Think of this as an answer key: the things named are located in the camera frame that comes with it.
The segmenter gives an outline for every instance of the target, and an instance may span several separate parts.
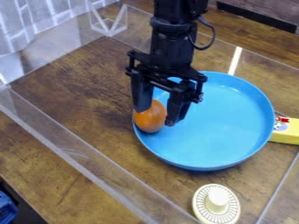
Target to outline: black cable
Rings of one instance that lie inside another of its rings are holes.
[[[216,30],[215,30],[215,28],[212,27],[212,25],[206,21],[206,19],[204,19],[203,17],[198,17],[198,20],[200,21],[200,23],[202,23],[203,25],[206,25],[207,27],[211,28],[211,31],[212,31],[211,41],[210,41],[210,43],[208,43],[206,46],[198,46],[198,45],[192,42],[191,34],[188,34],[188,40],[191,41],[191,45],[192,45],[192,47],[194,47],[196,50],[199,50],[199,51],[204,51],[204,50],[207,50],[207,49],[211,47],[211,45],[212,45],[212,43],[214,43],[214,41],[215,41],[215,38],[216,38]]]

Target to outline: wooden table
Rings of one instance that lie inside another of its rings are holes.
[[[151,2],[132,4],[151,11]],[[207,19],[220,39],[299,67],[295,35],[216,10]],[[239,223],[255,223],[298,146],[269,143],[247,162],[223,171],[188,172],[166,164],[139,143],[132,130],[130,79],[124,75],[130,49],[114,39],[100,38],[30,73],[12,88],[191,214],[196,189],[218,183],[238,195]],[[254,73],[258,69],[247,68]],[[283,79],[265,73],[245,77],[270,94],[277,110],[299,115],[299,97],[294,95],[299,74],[282,73]],[[50,223],[143,223],[3,113],[0,149],[2,176]]]

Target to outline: blue plastic bowl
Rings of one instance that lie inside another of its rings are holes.
[[[275,125],[267,96],[250,82],[216,72],[203,72],[203,102],[191,104],[174,127],[135,133],[144,147],[168,164],[195,171],[215,171],[249,159],[266,145]],[[154,98],[166,106],[168,93],[156,88]]]

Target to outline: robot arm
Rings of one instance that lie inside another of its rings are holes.
[[[151,52],[128,52],[127,74],[131,76],[135,110],[143,112],[150,109],[155,88],[170,92],[164,122],[167,126],[174,126],[186,117],[192,102],[202,101],[202,86],[207,77],[191,67],[191,63],[194,48],[206,50],[215,39],[215,30],[202,18],[207,4],[208,0],[155,0]],[[212,40],[204,47],[194,44],[196,19],[214,32]],[[182,81],[176,83],[168,79],[171,77],[178,77]]]

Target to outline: white round object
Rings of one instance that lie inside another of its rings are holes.
[[[192,211],[204,224],[234,224],[241,206],[235,193],[223,185],[204,185],[194,194]]]

